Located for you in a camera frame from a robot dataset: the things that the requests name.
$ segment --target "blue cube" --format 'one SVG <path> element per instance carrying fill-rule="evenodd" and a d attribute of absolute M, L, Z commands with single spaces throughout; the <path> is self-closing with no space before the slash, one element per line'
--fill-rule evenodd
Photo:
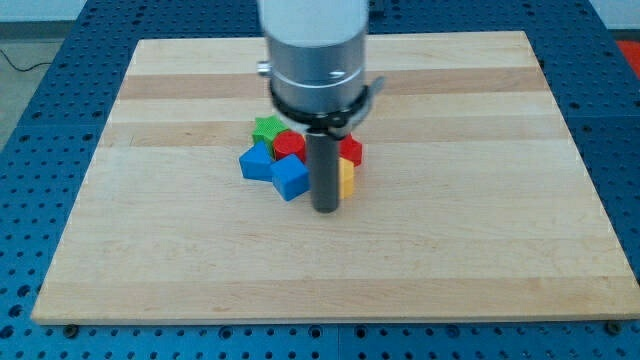
<path fill-rule="evenodd" d="M 271 154 L 261 141 L 240 156 L 240 169 L 245 179 L 271 181 Z"/>
<path fill-rule="evenodd" d="M 271 175 L 273 186 L 286 201 L 309 190 L 309 170 L 295 154 L 273 163 Z"/>

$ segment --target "maple cutting board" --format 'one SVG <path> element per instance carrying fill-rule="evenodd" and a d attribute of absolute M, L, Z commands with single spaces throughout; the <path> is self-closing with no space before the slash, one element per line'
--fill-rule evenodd
<path fill-rule="evenodd" d="M 140 41 L 42 324 L 634 318 L 640 290 L 522 32 L 371 36 L 387 84 L 333 214 L 242 178 L 264 40 Z"/>

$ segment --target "toy block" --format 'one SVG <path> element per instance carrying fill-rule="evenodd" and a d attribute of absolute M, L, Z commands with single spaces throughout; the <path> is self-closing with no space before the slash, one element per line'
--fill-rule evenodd
<path fill-rule="evenodd" d="M 273 160 L 264 141 L 253 145 L 240 156 L 240 169 L 245 179 L 271 181 Z"/>
<path fill-rule="evenodd" d="M 354 166 L 362 164 L 362 143 L 351 134 L 340 141 L 340 156 L 353 162 Z"/>
<path fill-rule="evenodd" d="M 271 165 L 273 186 L 286 201 L 309 190 L 309 170 L 296 155 L 288 155 Z"/>
<path fill-rule="evenodd" d="M 285 130 L 287 130 L 287 126 L 278 119 L 277 115 L 266 118 L 257 117 L 256 126 L 251 134 L 253 143 L 257 144 L 260 141 L 264 141 L 269 150 L 269 154 L 273 155 L 273 140 L 275 140 L 278 134 Z"/>
<path fill-rule="evenodd" d="M 294 154 L 300 161 L 306 161 L 304 136 L 297 132 L 286 130 L 278 134 L 273 141 L 273 152 L 276 160 L 280 160 L 287 155 Z"/>
<path fill-rule="evenodd" d="M 340 200 L 353 195 L 355 189 L 355 173 L 353 162 L 340 158 Z"/>

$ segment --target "blue pegboard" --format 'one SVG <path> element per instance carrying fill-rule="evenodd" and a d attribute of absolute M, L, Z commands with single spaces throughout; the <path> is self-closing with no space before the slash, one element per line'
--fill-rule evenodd
<path fill-rule="evenodd" d="M 385 0 L 372 33 L 524 30 L 640 275 L 640 84 L 586 0 Z M 253 0 L 89 0 L 0 154 L 0 359 L 640 358 L 640 322 L 62 327 L 29 320 L 142 38 L 258 36 Z"/>

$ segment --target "black cable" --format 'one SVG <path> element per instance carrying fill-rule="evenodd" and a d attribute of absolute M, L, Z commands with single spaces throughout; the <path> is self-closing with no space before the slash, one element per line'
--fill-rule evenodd
<path fill-rule="evenodd" d="M 9 63 L 9 65 L 11 65 L 11 67 L 12 67 L 15 71 L 19 71 L 19 72 L 29 72 L 29 71 L 31 71 L 31 70 L 33 70 L 33 69 L 37 68 L 38 66 L 42 66 L 42 65 L 51 65 L 51 63 L 50 63 L 50 62 L 42 62 L 42 63 L 35 64 L 35 65 L 33 65 L 33 66 L 30 66 L 30 67 L 28 67 L 28 68 L 26 68 L 26 69 L 21 69 L 21 68 L 19 68 L 19 67 L 15 66 L 15 65 L 13 64 L 13 62 L 11 62 L 11 59 L 9 59 L 9 57 L 8 57 L 8 56 L 7 56 L 7 54 L 4 52 L 4 50 L 0 49 L 0 53 L 2 53 L 2 56 L 5 58 L 5 60 L 7 60 L 7 62 Z"/>

